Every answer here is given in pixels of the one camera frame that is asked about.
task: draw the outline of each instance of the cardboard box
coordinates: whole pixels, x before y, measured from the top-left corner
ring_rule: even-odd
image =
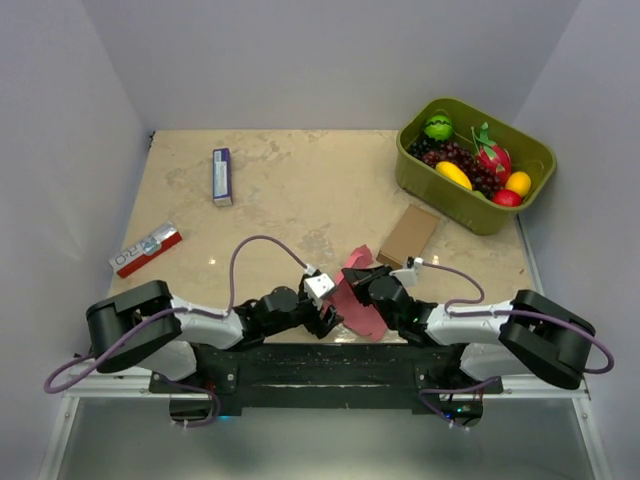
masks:
[[[419,257],[440,221],[439,217],[409,205],[380,248],[376,260],[402,268],[408,257]]]

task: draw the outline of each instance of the red cloth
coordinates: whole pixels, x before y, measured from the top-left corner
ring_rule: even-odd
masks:
[[[344,268],[367,268],[373,263],[373,254],[369,247],[361,245],[356,248]],[[387,331],[378,311],[369,305],[363,307],[356,299],[349,285],[344,280],[342,272],[338,272],[333,281],[338,285],[338,291],[325,302],[325,307],[333,305],[338,310],[338,315],[344,318],[344,325],[358,335],[369,337],[374,342],[379,342]]]

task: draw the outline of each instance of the orange fruit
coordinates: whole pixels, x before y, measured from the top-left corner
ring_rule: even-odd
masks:
[[[524,196],[529,193],[529,190],[531,190],[531,177],[524,172],[514,172],[507,180],[504,188],[524,198]]]

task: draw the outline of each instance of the red apple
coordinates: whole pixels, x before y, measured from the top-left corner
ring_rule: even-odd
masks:
[[[522,197],[516,192],[503,188],[502,190],[498,190],[493,196],[493,203],[497,203],[503,207],[517,207],[522,203]]]

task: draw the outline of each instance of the beige tabletop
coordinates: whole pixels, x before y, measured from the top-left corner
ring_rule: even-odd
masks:
[[[285,242],[308,263],[334,274],[362,244],[374,256],[407,205],[433,211],[401,190],[394,179],[395,131],[187,130],[155,134],[123,246],[171,220],[183,241],[126,279],[111,294],[161,279],[172,293],[194,303],[226,308],[228,265],[236,245],[255,234]],[[233,206],[211,198],[212,150],[228,147]],[[487,302],[531,288],[515,224],[479,237],[441,215],[423,257],[476,278]],[[421,270],[411,295],[444,302],[476,296],[451,274]],[[277,286],[297,288],[302,269],[277,246],[248,244],[236,264],[236,304]],[[299,328],[272,341],[317,341]],[[390,332],[383,341],[397,341]],[[344,326],[323,341],[368,341]]]

